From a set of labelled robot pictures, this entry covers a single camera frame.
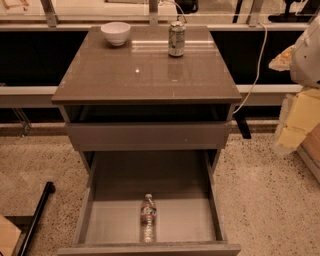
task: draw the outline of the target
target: water bottle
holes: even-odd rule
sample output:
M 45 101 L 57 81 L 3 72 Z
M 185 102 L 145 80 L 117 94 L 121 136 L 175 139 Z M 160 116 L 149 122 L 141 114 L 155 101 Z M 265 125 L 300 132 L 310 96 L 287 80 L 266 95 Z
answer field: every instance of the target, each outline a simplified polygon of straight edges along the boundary
M 144 243 L 151 243 L 156 241 L 156 221 L 157 207 L 152 200 L 151 194 L 146 194 L 141 204 L 141 233 L 140 241 Z

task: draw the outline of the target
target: bowl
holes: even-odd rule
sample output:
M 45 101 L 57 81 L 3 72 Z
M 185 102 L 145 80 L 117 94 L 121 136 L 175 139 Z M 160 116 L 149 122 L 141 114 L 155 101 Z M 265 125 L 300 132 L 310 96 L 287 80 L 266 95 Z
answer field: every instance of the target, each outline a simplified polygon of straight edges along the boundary
M 104 38 L 114 46 L 123 45 L 130 34 L 131 26 L 125 22 L 109 22 L 101 26 Z

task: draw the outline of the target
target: aluminum can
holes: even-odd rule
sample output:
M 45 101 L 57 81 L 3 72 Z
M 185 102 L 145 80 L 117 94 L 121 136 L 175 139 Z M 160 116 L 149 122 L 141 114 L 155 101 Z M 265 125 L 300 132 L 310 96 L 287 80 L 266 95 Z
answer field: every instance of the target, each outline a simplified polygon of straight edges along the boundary
M 182 56 L 184 53 L 186 26 L 181 21 L 173 21 L 169 27 L 169 55 Z

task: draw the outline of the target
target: cable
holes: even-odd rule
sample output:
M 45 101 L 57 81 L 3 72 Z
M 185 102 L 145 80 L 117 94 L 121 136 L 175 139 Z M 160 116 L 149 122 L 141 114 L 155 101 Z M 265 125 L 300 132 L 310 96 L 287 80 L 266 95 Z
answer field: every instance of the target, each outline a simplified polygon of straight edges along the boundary
M 179 8 L 179 10 L 181 11 L 181 14 L 182 14 L 182 17 L 184 18 L 185 23 L 187 23 L 186 16 L 185 16 L 182 8 L 180 7 L 180 5 L 178 5 L 175 1 L 171 1 L 171 0 L 162 0 L 162 1 L 163 1 L 163 2 L 169 2 L 169 3 L 175 4 L 175 5 Z
M 263 39 L 263 43 L 262 43 L 262 46 L 261 46 L 261 50 L 260 50 L 260 55 L 259 55 L 259 60 L 258 60 L 258 64 L 257 64 L 257 76 L 256 76 L 256 80 L 254 81 L 254 83 L 252 84 L 247 96 L 245 97 L 245 99 L 242 101 L 242 103 L 240 104 L 240 106 L 237 108 L 236 111 L 233 112 L 233 114 L 236 114 L 242 107 L 243 105 L 246 103 L 246 101 L 248 100 L 254 86 L 256 85 L 258 79 L 259 79 L 259 76 L 260 76 L 260 64 L 261 64 L 261 59 L 262 59 L 262 54 L 263 54 L 263 51 L 264 51 L 264 47 L 266 45 L 266 42 L 267 42 L 267 36 L 268 36 L 268 29 L 265 25 L 263 25 L 262 23 L 259 23 L 263 28 L 264 28 L 264 39 Z

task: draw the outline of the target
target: terrazzo floor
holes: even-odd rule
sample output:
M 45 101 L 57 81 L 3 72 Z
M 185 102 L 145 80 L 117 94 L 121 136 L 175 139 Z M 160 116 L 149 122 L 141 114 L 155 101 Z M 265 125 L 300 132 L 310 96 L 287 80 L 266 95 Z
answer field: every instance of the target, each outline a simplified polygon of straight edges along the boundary
M 53 181 L 29 255 L 56 255 L 72 244 L 88 175 L 62 124 L 34 125 L 25 138 L 18 128 L 0 124 L 0 214 L 32 215 Z M 230 135 L 214 174 L 229 243 L 240 256 L 320 255 L 319 183 L 297 153 L 273 153 L 272 129 L 252 131 Z

